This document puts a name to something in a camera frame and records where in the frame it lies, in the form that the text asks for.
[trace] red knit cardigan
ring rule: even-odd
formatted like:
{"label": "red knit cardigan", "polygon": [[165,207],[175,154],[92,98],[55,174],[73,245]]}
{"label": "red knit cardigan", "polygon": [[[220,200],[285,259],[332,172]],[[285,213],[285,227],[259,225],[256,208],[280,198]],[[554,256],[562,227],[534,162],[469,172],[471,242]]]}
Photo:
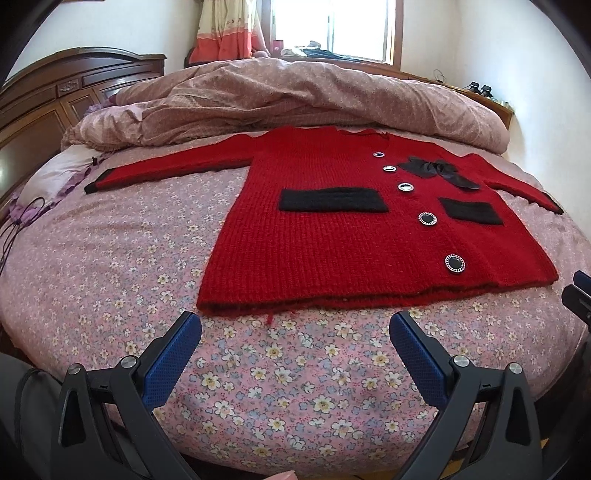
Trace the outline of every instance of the red knit cardigan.
{"label": "red knit cardigan", "polygon": [[[374,156],[384,153],[383,157]],[[411,156],[443,159],[480,184],[465,190],[441,176],[421,178],[402,168]],[[366,130],[277,128],[261,137],[225,141],[107,171],[87,192],[206,170],[250,165],[207,264],[197,307],[210,314],[274,312],[306,306],[404,307],[487,292],[549,285],[554,265],[495,191],[502,189],[561,212],[527,183],[476,154],[456,157],[444,148]],[[402,182],[414,190],[403,192]],[[387,213],[284,212],[283,189],[367,187]],[[503,225],[447,216],[438,198],[489,203]],[[418,221],[436,215],[433,226]],[[455,254],[465,270],[444,260]]]}

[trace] black bow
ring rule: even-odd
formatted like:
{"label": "black bow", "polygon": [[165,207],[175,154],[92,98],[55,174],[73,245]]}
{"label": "black bow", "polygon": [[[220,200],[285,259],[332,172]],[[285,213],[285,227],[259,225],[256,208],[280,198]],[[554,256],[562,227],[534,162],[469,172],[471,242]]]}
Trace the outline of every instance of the black bow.
{"label": "black bow", "polygon": [[419,176],[422,179],[428,179],[435,175],[441,175],[452,185],[460,187],[461,189],[478,190],[480,185],[462,177],[455,165],[446,162],[445,160],[426,161],[418,157],[409,157],[408,162],[398,165],[401,169],[406,170],[413,175]]}

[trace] cardigan sleeve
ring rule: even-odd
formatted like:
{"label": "cardigan sleeve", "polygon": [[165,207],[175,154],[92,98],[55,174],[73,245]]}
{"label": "cardigan sleeve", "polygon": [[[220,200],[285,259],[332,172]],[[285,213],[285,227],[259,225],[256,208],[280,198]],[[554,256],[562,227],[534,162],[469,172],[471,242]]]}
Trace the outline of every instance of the cardigan sleeve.
{"label": "cardigan sleeve", "polygon": [[537,203],[542,208],[558,213],[559,215],[564,213],[564,210],[554,202],[550,195],[541,192],[524,181],[517,180],[510,175],[497,170],[484,158],[474,155],[474,158],[471,158],[469,161],[478,165],[476,169],[478,170],[480,177],[491,189],[503,190],[512,195],[525,198],[530,203]]}
{"label": "cardigan sleeve", "polygon": [[105,170],[85,188],[86,193],[111,190],[142,183],[179,177],[204,171],[249,166],[259,137],[234,135],[219,143],[149,158],[122,167]]}

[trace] metal screw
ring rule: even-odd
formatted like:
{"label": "metal screw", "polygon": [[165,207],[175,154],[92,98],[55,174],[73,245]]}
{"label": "metal screw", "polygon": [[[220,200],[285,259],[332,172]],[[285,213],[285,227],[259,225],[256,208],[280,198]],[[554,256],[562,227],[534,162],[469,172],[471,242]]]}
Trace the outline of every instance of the metal screw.
{"label": "metal screw", "polygon": [[521,365],[517,364],[515,362],[513,362],[512,364],[509,364],[509,370],[511,370],[516,375],[520,374],[523,371],[523,369],[521,368]]}
{"label": "metal screw", "polygon": [[470,361],[468,360],[468,358],[463,355],[456,355],[453,358],[453,362],[459,367],[467,367],[468,365],[470,365]]}
{"label": "metal screw", "polygon": [[68,367],[68,373],[70,375],[76,375],[80,371],[81,368],[82,368],[82,365],[80,365],[80,364],[71,364]]}
{"label": "metal screw", "polygon": [[123,360],[121,361],[121,366],[123,368],[131,368],[132,366],[134,366],[137,363],[137,359],[134,356],[126,356],[123,358]]}

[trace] blue gripper pad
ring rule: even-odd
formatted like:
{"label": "blue gripper pad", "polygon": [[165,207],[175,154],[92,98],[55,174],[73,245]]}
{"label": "blue gripper pad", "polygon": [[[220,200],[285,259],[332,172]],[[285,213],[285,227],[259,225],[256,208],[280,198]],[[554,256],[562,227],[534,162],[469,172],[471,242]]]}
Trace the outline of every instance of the blue gripper pad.
{"label": "blue gripper pad", "polygon": [[576,287],[583,290],[587,295],[591,296],[591,277],[587,274],[581,272],[580,270],[576,271],[573,276],[573,283]]}
{"label": "blue gripper pad", "polygon": [[449,400],[453,370],[450,355],[434,338],[429,338],[408,312],[390,319],[390,341],[428,405],[444,408]]}
{"label": "blue gripper pad", "polygon": [[183,317],[186,318],[180,326],[175,323],[170,328],[169,332],[176,330],[171,332],[171,338],[167,339],[167,332],[162,339],[157,339],[168,340],[168,344],[145,374],[142,401],[149,411],[166,403],[201,340],[202,326],[199,317],[192,312],[185,312],[177,322],[182,322]]}

